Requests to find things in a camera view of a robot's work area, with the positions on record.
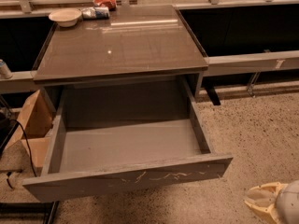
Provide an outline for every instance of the black panel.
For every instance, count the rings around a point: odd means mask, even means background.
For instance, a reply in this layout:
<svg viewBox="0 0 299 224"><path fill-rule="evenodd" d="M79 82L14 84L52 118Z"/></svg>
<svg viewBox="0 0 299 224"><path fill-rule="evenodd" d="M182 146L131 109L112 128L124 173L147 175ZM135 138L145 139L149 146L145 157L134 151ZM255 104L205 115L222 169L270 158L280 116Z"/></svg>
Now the black panel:
<svg viewBox="0 0 299 224"><path fill-rule="evenodd" d="M0 20L0 59L13 72L30 71L51 26L48 17Z"/></svg>
<svg viewBox="0 0 299 224"><path fill-rule="evenodd" d="M299 5L181 11L208 56L299 49Z"/></svg>

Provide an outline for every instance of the drawer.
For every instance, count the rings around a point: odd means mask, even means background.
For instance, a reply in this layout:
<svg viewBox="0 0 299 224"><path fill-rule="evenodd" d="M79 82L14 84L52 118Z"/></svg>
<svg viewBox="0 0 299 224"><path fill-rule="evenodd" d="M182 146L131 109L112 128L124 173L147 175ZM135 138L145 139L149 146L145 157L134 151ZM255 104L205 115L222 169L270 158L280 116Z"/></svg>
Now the drawer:
<svg viewBox="0 0 299 224"><path fill-rule="evenodd" d="M219 178L232 156L206 141L184 77L65 88L40 177L41 202Z"/></svg>

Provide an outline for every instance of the cord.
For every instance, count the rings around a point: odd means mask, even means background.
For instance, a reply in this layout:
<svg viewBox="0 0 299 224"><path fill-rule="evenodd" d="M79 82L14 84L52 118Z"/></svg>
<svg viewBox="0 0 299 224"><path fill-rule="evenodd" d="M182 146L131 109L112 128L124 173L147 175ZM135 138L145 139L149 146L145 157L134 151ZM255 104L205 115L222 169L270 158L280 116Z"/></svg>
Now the cord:
<svg viewBox="0 0 299 224"><path fill-rule="evenodd" d="M22 125L21 125L16 119L11 119L10 121L15 121L16 123L18 123L18 124L21 126L22 133L23 133L24 136L25 136L26 144L27 144L27 146L28 146L28 150L29 150L29 158L30 158L31 168L32 168L32 171L33 171L34 175L37 176L37 175L36 175L36 170L35 170L35 168L34 168L34 164L33 164L33 162L32 162L32 153L31 153L31 148L30 148L29 143L28 143L28 138L27 138L26 132L25 132L24 128L22 127Z"/></svg>

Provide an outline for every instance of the speckled floor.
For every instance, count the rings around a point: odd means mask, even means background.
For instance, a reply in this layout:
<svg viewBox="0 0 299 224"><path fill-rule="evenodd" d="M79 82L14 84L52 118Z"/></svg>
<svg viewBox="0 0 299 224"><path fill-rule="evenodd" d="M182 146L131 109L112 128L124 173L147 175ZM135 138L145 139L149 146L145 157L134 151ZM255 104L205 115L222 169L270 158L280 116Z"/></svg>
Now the speckled floor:
<svg viewBox="0 0 299 224"><path fill-rule="evenodd" d="M198 108L210 143L218 153L234 156L223 178L68 200L60 203L54 223L263 223L243 196L260 184L299 179L299 82L257 87L256 98L243 91L218 93L220 106L203 93ZM3 179L0 190L0 202L30 199L21 186L10 190ZM0 222L42 223L42 218Z"/></svg>

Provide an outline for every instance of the bottle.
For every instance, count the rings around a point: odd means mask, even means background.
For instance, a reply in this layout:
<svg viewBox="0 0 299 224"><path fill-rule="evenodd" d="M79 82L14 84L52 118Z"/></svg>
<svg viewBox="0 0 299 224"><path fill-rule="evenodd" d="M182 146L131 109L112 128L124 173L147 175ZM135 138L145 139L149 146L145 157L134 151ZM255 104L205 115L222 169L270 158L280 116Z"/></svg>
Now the bottle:
<svg viewBox="0 0 299 224"><path fill-rule="evenodd" d="M9 70L7 64L5 63L5 61L1 59L0 59L0 77L5 79L12 78L12 73Z"/></svg>

